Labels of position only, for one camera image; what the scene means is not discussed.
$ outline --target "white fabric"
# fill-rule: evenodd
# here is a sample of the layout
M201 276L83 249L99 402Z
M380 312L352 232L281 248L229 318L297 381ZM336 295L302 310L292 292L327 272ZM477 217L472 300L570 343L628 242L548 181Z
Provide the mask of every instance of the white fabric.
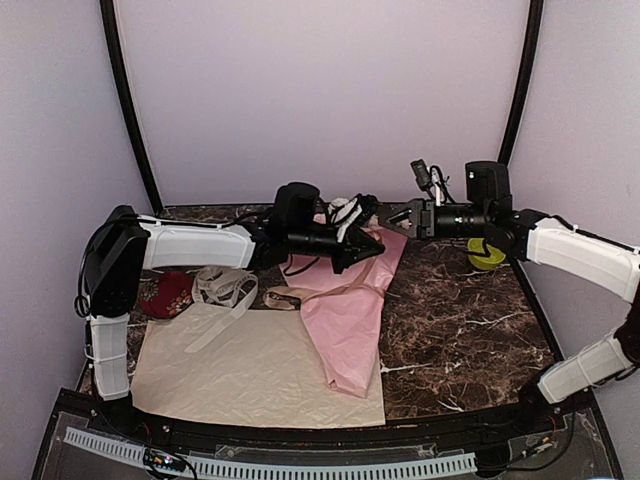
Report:
M244 288L247 283L254 284L253 288L248 292ZM245 295L238 302L240 293ZM249 310L257 294L258 278L244 270L216 266L204 267L200 270L191 288L193 301L233 307L233 309L219 312L216 317L212 318L212 327L189 345L185 352L195 353L206 347L214 338Z
M228 310L194 303L171 321L149 323L131 385L135 407L252 427L384 425L380 369L366 399L328 389L298 311L249 310L206 348L186 353Z

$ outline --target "cream cloth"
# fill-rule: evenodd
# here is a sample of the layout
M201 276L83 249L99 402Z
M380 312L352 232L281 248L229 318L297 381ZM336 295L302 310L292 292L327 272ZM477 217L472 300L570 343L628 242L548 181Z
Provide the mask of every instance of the cream cloth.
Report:
M185 352L228 311L195 303L173 320L149 323L131 385L136 408L251 427L384 425L380 369L366 399L331 391L298 311L249 310L206 347Z

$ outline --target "curved black pole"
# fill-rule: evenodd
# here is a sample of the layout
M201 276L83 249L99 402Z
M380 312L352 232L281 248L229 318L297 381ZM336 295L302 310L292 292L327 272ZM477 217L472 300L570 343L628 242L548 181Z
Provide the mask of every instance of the curved black pole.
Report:
M544 0L531 0L529 4L529 18L527 19L524 46L522 47L522 59L520 60L518 80L516 81L516 89L513 92L511 111L509 112L507 127L504 131L502 146L498 154L498 163L502 163L503 165L509 165L513 147L516 143L516 137L518 136L518 128L520 127L524 104L527 100L527 91L529 90L531 72L533 71L533 61L536 56L536 47L538 46L543 5Z
M127 131L129 132L129 140L133 147L133 154L136 157L136 163L142 176L144 188L147 191L147 197L149 198L153 212L158 215L164 207L160 199L158 186L153 178L153 171L151 170L147 151L144 148L140 125L138 124L138 118L133 106L133 98L131 97L127 72L124 66L124 58L122 57L122 46L120 45L120 37L118 35L118 24L116 22L113 0L100 0L100 8L102 10L102 23L104 25L109 58L111 59L111 68L113 69L113 78L116 82L118 97L120 97L122 116L124 117Z

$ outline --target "yellow object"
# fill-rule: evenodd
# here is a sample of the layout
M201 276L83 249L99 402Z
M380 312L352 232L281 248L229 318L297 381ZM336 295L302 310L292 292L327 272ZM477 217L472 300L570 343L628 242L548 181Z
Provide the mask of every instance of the yellow object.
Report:
M484 248L482 248L483 238L470 238L467 243L467 248L470 252L478 252L484 253ZM469 261L471 265L476 267L478 270L490 271L495 269L498 265L500 265L506 255L502 253L502 251L498 250L491 245L487 245L489 249L490 257L476 257L475 255L469 255Z

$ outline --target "white cable tie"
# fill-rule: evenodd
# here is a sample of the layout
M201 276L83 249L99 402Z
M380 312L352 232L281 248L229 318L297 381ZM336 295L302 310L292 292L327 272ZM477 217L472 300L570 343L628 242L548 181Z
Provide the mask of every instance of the white cable tie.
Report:
M591 381L591 379L589 378L589 376L587 375L587 372L584 369L584 366L582 365L582 355L589 349L590 347L585 347L582 350L580 350L580 353L578 353L578 368L580 369L580 371L582 372L582 376L584 377L584 379L587 381L587 383L589 383L589 385L592 388L597 388L598 385L596 385L595 383L593 383Z

